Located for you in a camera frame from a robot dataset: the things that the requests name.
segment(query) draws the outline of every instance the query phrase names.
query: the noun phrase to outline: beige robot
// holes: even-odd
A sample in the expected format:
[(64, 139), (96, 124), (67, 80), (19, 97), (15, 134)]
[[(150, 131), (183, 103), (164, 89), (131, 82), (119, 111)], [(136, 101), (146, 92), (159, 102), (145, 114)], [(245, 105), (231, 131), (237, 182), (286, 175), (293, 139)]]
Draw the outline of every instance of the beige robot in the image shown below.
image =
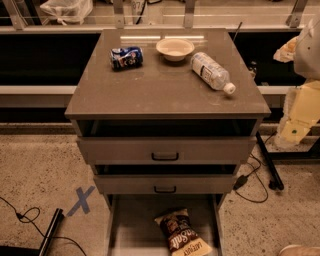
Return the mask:
[(298, 88), (289, 90), (284, 116), (275, 144), (297, 145), (320, 119), (320, 14), (309, 22), (298, 37), (291, 39), (274, 55), (276, 60), (294, 61), (294, 70), (306, 78)]

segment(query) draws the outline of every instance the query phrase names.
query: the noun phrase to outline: drawer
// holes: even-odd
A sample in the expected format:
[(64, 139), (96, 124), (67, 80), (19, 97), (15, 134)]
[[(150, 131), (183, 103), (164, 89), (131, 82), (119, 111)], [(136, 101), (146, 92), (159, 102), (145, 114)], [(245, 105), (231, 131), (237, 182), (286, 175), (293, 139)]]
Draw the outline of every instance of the drawer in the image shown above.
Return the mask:
[(219, 194), (230, 192), (234, 169), (222, 166), (109, 166), (95, 175), (100, 193), (107, 194)]
[(255, 137), (79, 138), (87, 164), (245, 163)]
[(170, 256), (167, 240), (154, 218), (168, 209), (187, 208), (191, 227), (222, 256), (219, 215), (214, 196), (116, 195), (107, 230), (108, 256)]

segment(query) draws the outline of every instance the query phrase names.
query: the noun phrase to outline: white bowl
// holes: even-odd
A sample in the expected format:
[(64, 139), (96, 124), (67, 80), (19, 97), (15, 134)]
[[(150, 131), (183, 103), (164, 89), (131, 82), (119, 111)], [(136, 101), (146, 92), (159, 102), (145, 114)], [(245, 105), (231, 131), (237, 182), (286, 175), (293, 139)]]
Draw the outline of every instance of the white bowl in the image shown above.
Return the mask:
[(187, 39), (165, 38), (160, 40), (156, 48), (169, 61), (181, 61), (194, 50), (194, 45)]

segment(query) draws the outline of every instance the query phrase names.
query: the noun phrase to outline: cabinet top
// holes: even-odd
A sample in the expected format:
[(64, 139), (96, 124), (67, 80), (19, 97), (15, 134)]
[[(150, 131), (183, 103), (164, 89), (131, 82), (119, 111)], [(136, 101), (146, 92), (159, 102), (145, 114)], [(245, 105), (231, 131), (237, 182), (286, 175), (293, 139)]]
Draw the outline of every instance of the cabinet top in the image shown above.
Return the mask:
[[(195, 50), (180, 62), (157, 52), (163, 38), (187, 38)], [(110, 50), (138, 46), (143, 65), (114, 71)], [(206, 52), (230, 73), (231, 96), (209, 87), (191, 68), (194, 53)], [(109, 29), (101, 33), (66, 116), (76, 120), (148, 118), (256, 118), (270, 110), (224, 29)]]

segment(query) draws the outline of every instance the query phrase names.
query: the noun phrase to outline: bottle cap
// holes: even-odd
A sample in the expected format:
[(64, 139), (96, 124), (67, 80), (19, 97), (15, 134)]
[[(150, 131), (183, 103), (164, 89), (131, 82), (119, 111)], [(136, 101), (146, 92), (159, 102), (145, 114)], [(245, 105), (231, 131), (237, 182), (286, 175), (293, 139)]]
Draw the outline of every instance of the bottle cap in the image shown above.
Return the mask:
[(223, 90), (226, 94), (232, 94), (236, 90), (236, 86), (233, 83), (227, 83)]

